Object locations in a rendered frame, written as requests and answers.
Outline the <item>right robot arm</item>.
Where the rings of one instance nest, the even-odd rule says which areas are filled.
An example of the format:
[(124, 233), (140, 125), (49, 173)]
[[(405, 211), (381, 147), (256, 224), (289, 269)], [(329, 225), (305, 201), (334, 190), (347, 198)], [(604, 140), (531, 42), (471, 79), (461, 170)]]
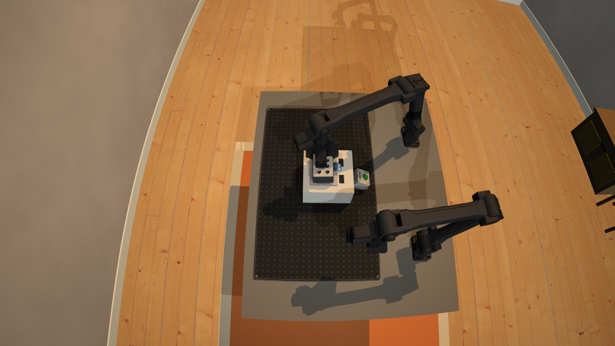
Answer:
[[(328, 136), (333, 129), (338, 128), (346, 121), (394, 101), (401, 101), (403, 105), (409, 103), (409, 112), (406, 112), (406, 116), (403, 118), (406, 126), (401, 128), (403, 140), (406, 147), (419, 147), (419, 136), (425, 131), (421, 122), (423, 101), (425, 92), (430, 86), (420, 73), (393, 77), (389, 79), (387, 85), (388, 87), (382, 90), (340, 107), (329, 108), (311, 115), (308, 120), (310, 127), (294, 137), (298, 151), (302, 152), (312, 147), (313, 155), (316, 155), (316, 167), (324, 169), (327, 167), (327, 154), (330, 154)], [(314, 143), (325, 145), (317, 146)]]

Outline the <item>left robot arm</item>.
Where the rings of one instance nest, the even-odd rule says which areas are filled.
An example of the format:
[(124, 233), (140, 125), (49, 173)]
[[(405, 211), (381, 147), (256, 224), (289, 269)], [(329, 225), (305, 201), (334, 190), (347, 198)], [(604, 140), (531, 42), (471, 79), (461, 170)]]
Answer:
[[(477, 191), (472, 199), (472, 202), (427, 210), (382, 210), (376, 214), (376, 221), (348, 227), (346, 243), (367, 243), (367, 247), (378, 247), (378, 242), (394, 241), (398, 235), (429, 226), (412, 236), (414, 260), (429, 260), (432, 253), (442, 249), (440, 244), (446, 239), (474, 226), (492, 225), (504, 218), (499, 200), (490, 190)], [(447, 223), (437, 229), (437, 225)]]

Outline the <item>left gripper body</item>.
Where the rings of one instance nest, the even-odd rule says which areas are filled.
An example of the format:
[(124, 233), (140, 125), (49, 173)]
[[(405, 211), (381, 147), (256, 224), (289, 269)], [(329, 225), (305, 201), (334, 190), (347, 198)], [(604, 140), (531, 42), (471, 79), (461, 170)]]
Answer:
[(387, 242), (378, 242), (380, 245), (378, 247), (368, 247), (368, 253), (386, 253), (387, 252)]

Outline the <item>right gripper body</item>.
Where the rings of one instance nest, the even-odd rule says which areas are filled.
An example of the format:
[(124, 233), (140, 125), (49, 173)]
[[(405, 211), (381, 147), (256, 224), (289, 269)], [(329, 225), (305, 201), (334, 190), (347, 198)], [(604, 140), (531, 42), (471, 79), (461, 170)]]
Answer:
[[(316, 143), (314, 143), (316, 144)], [(323, 145), (318, 145), (317, 146), (323, 146)], [(306, 149), (306, 152), (309, 152), (309, 155), (313, 155), (313, 150), (312, 147), (309, 149)], [(330, 154), (327, 154), (327, 156), (338, 156), (339, 155), (339, 150), (338, 150), (338, 146), (334, 147), (334, 139), (330, 139)]]

